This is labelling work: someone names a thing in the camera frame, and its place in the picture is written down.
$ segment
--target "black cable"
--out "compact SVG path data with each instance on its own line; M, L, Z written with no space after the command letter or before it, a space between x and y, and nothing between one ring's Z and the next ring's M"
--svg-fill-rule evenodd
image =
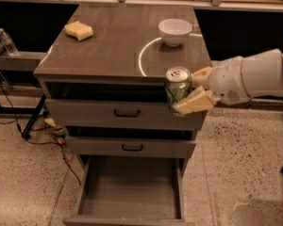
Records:
M8 122L0 122L0 124L12 124L12 123L14 123L14 122L16 122L16 119L13 120L13 121L8 121Z
M72 172L72 174L75 176L76 180L78 181L78 184L81 186L81 181L79 180L78 176L76 175L76 173L74 172L74 170L72 169L72 167L70 166L70 164L69 164L68 161L67 161L67 158L66 158L66 156L65 156L65 153L64 153L64 150L63 150L62 145L60 145L59 143L54 142L54 141L48 141L48 142L33 142L33 141L29 141L29 140L26 139L26 138L25 138L25 140L26 140L28 143L33 144L33 145L48 145L48 144L58 145L58 146L61 148L62 155L63 155L63 160L64 160L65 164L67 165L67 167L69 168L69 170Z
M3 86L2 86L2 85L0 85L0 89L2 90L3 94L5 95L5 97L7 98L8 102L10 103L11 107L13 108L13 104L12 104L12 102L10 101L10 99L9 99L8 95L6 94L6 92L3 90ZM17 129L18 129L18 131L19 131L20 133L22 133L22 129L21 129L21 126L20 126L20 124L19 124L19 122L18 122L18 116L17 116L16 113L15 113L15 120L16 120L16 123L17 123Z
M38 128L38 129L31 128L30 131L39 132L39 131L48 129L49 127L50 127L50 126L46 125L46 126L44 126L44 127L42 127L42 128Z
M76 173L73 171L72 167L70 166L70 164L67 161L67 158L65 156L64 150L62 145L59 144L59 147L61 148L62 154L63 154L63 160L66 163L66 165L68 166L69 170L73 173L73 175L76 177L76 180L78 181L78 184L81 186L81 181L79 180L78 176L76 175Z

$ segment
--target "cabinet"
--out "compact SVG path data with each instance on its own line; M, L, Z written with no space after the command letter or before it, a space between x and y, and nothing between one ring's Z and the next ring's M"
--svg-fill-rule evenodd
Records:
M78 42L63 30L35 71L85 169L66 225L189 225L181 177L206 112L172 115L164 75L210 60L197 26L179 47L159 40L167 18L196 25L190 6L80 4L70 22L91 25L94 37Z

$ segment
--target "white bowl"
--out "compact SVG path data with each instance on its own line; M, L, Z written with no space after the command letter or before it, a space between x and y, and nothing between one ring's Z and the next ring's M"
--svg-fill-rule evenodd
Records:
M181 19L167 19L159 23L158 30L165 43L176 47L190 35L191 24Z

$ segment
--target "yellow sponge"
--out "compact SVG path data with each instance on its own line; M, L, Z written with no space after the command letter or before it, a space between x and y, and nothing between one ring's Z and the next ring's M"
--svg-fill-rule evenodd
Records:
M187 98L174 104L173 108L185 115L212 109L217 101L218 98L210 90L206 91L203 87L198 87Z
M93 36L92 28L79 21L67 24L64 27L68 35L76 37L79 41Z

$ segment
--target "water bottle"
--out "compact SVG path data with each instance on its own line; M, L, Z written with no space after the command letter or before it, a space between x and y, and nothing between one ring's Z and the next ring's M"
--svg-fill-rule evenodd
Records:
M0 28L0 40L2 41L3 45L5 46L9 56L19 55L17 47L15 46L14 42L12 41L9 33L4 31L3 28Z

